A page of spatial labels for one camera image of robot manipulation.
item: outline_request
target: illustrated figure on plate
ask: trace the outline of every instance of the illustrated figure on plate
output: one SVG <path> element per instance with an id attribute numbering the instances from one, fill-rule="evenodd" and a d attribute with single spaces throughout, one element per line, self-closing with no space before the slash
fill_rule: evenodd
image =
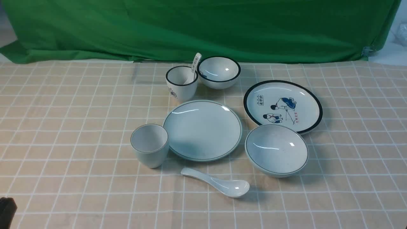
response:
<path id="1" fill-rule="evenodd" d="M 267 121 L 269 121 L 271 123 L 282 123 L 282 120 L 283 120 L 283 118 L 281 117 L 280 114 L 272 114 L 272 113 L 264 114 L 263 118 L 267 119 Z"/>
<path id="2" fill-rule="evenodd" d="M 270 108 L 272 110 L 278 110 L 278 109 L 283 109 L 285 110 L 285 120 L 287 120 L 287 115 L 290 117 L 291 121 L 293 122 L 293 125 L 295 124 L 295 120 L 292 118 L 295 111 L 295 106 L 297 105 L 297 102 L 294 100 L 294 98 L 280 98 L 275 105 L 271 105 Z"/>

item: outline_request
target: green backdrop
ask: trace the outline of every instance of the green backdrop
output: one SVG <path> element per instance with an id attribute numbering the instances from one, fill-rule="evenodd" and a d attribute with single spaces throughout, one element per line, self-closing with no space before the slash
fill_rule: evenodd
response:
<path id="1" fill-rule="evenodd" d="M 2 0 L 15 63 L 49 59 L 355 60 L 381 49 L 400 0 Z"/>

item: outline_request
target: spoon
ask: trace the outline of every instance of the spoon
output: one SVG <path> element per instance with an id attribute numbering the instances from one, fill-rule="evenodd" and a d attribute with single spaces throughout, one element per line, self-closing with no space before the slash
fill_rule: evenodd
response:
<path id="1" fill-rule="evenodd" d="M 184 176 L 190 176 L 196 178 L 198 180 L 204 181 L 214 188 L 216 188 L 219 192 L 223 193 L 225 196 L 237 198 L 241 197 L 249 190 L 250 185 L 247 181 L 243 180 L 236 180 L 236 181 L 226 181 L 217 178 L 213 178 L 207 174 L 201 173 L 197 170 L 193 170 L 190 168 L 183 168 L 181 170 L 181 174 Z"/>
<path id="2" fill-rule="evenodd" d="M 201 60 L 202 55 L 200 53 L 196 53 L 194 60 L 192 61 L 191 73 L 188 79 L 185 81 L 184 84 L 189 84 L 195 79 L 195 71 L 197 70 L 197 66 L 199 61 Z"/>

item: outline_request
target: plate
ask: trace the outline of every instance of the plate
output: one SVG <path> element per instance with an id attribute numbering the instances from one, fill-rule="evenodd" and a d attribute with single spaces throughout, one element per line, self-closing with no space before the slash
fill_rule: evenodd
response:
<path id="1" fill-rule="evenodd" d="M 183 103 L 163 124 L 171 150 L 191 161 L 214 161 L 230 154 L 242 138 L 242 123 L 228 107 L 209 100 Z"/>
<path id="2" fill-rule="evenodd" d="M 306 88 L 283 80 L 267 80 L 246 92 L 243 105 L 258 125 L 277 124 L 299 134 L 314 129 L 322 119 L 319 100 Z"/>

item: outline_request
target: ceramic tableware set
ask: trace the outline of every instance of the ceramic tableware set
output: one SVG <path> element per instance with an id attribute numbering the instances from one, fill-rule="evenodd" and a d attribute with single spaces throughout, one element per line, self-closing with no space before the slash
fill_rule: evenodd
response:
<path id="1" fill-rule="evenodd" d="M 227 57 L 200 61 L 197 53 L 192 67 L 177 66 L 166 74 L 171 96 L 182 103 L 165 118 L 162 126 L 147 124 L 131 135 L 138 160 L 149 168 L 160 166 L 171 149 L 191 161 L 215 161 L 230 154 L 240 143 L 243 127 L 238 115 L 227 106 L 209 100 L 190 100 L 198 78 L 213 89 L 225 89 L 239 79 L 239 64 Z M 261 172 L 277 178 L 299 172 L 307 163 L 308 148 L 301 137 L 322 119 L 321 103 L 306 88 L 281 80 L 253 85 L 243 99 L 248 117 L 259 126 L 247 135 L 245 151 Z M 181 171 L 207 182 L 226 196 L 237 198 L 249 190 L 246 181 L 225 181 L 190 168 Z"/>

